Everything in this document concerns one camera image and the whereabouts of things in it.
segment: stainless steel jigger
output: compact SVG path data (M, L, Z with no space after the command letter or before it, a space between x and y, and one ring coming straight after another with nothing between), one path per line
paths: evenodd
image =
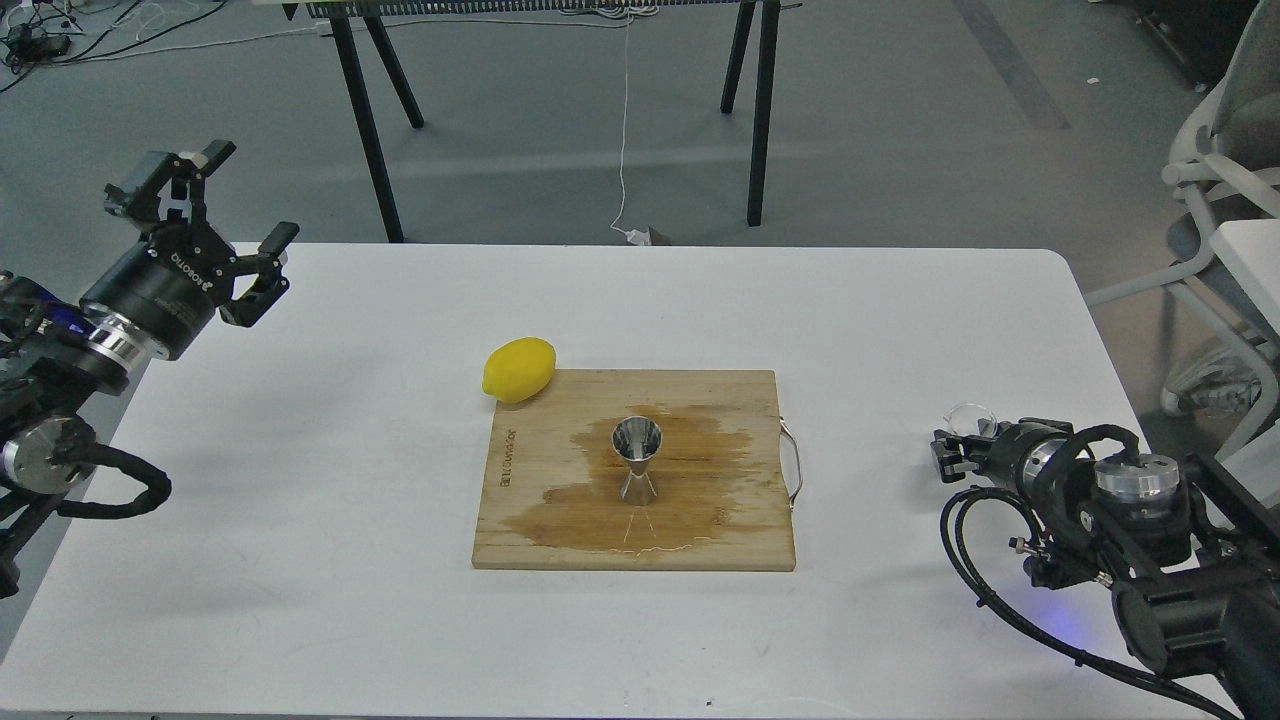
M622 500L636 507L649 505L658 496L649 479L649 461L662 447L662 428L649 418L632 415L613 428L613 450L627 461L631 470L622 483Z

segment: liquid spill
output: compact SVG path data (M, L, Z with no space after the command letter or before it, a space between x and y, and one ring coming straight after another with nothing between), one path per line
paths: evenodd
M713 405L635 405L618 418L593 423L573 434L586 459L582 482L547 489L543 503L507 520L507 525L545 547L613 551L636 560L681 551L714 539L733 523L732 491L762 465L751 462L751 437L726 432ZM662 427L662 450L649 466L657 498L632 507L620 497L627 465L613 451L614 425L627 414Z

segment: metal handle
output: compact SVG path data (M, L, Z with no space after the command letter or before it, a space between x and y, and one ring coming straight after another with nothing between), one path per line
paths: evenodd
M795 510L796 497L800 496L800 491L804 488L804 473L800 471L800 443L796 442L796 437L791 434L791 428L787 427L787 421L781 416L778 418L778 427L782 429L782 436L791 441L791 448L796 454L796 489L787 496L787 503L791 506L791 510Z

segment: yellow lemon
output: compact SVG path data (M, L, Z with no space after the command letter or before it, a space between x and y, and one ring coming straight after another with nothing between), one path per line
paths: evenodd
M552 382L556 348L540 337L522 337L493 351L484 364L486 395L502 402L524 402Z

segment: gray chair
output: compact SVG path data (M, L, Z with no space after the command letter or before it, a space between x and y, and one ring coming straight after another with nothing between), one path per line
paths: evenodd
M1276 372L1233 323L1185 281L1196 277L1261 338L1280 336L1213 255L1208 238L1221 223L1280 218L1280 1L1262 0L1249 18L1222 81L1187 118L1161 173L1188 213L1170 228L1176 261L1162 270L1089 292L1096 306L1164 287L1202 318L1261 380L1261 395L1219 450L1225 457L1257 434L1280 405Z

